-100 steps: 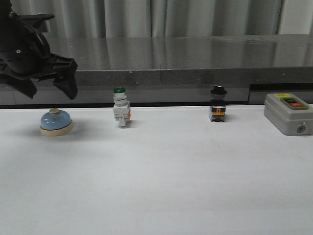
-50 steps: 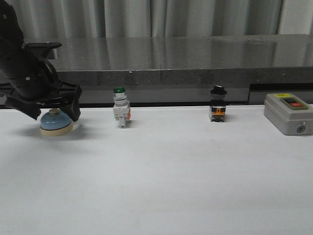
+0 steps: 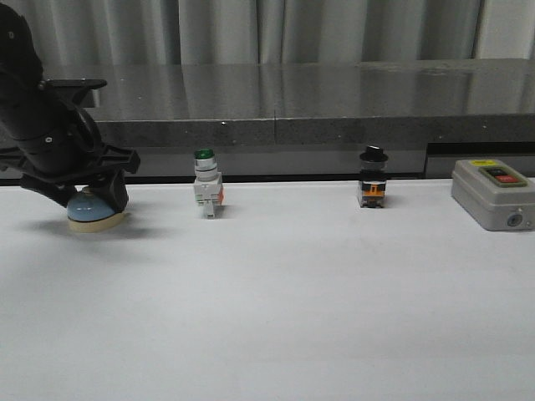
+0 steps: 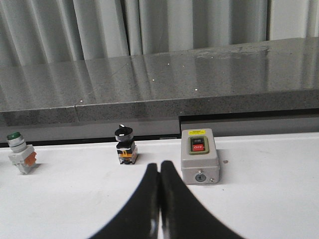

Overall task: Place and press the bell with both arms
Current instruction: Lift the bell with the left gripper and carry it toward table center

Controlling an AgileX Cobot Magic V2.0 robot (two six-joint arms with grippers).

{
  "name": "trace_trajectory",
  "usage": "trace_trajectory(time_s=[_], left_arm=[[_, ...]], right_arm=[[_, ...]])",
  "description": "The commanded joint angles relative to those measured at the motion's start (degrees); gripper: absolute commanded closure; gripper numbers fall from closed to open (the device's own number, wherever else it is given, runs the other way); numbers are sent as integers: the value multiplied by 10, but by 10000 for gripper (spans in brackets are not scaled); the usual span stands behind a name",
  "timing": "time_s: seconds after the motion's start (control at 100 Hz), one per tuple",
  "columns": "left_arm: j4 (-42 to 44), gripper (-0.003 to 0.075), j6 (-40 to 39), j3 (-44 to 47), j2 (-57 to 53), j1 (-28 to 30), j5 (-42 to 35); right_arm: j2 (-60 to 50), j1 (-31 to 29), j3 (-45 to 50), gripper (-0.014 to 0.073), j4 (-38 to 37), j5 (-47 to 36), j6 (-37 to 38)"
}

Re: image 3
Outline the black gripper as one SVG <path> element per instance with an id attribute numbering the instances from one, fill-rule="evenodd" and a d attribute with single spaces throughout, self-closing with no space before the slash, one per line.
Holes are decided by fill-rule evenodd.
<path id="1" fill-rule="evenodd" d="M 93 118 L 81 107 L 103 79 L 41 81 L 34 88 L 20 79 L 1 79 L 1 132 L 14 146 L 1 149 L 1 169 L 24 174 L 25 190 L 66 208 L 78 193 L 73 185 L 93 178 L 90 191 L 114 212 L 123 212 L 129 197 L 124 172 L 137 172 L 134 150 L 106 144 Z"/>

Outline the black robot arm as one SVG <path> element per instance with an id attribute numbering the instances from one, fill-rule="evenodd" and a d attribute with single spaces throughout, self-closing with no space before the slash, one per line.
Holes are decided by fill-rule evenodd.
<path id="1" fill-rule="evenodd" d="M 1 150 L 1 167 L 21 173 L 20 185 L 67 206 L 87 185 L 115 213 L 128 202 L 124 173 L 136 173 L 134 150 L 106 144 L 83 109 L 103 79 L 45 79 L 26 19 L 1 6 L 1 132 L 14 145 Z"/>

